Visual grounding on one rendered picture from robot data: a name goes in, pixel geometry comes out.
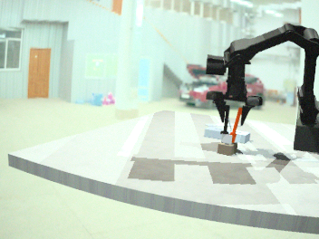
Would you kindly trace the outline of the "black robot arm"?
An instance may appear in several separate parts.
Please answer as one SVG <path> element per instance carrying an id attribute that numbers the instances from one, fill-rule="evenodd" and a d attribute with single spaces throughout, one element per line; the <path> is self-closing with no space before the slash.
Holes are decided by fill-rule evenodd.
<path id="1" fill-rule="evenodd" d="M 286 41 L 292 42 L 304 49 L 303 85 L 298 86 L 297 99 L 300 108 L 300 120 L 303 125 L 317 124 L 319 113 L 314 95 L 314 79 L 316 60 L 319 57 L 319 35 L 313 28 L 302 25 L 284 24 L 273 31 L 263 33 L 251 39 L 234 40 L 224 51 L 224 57 L 208 54 L 206 74 L 224 75 L 245 78 L 245 64 L 257 53 L 274 47 Z"/>

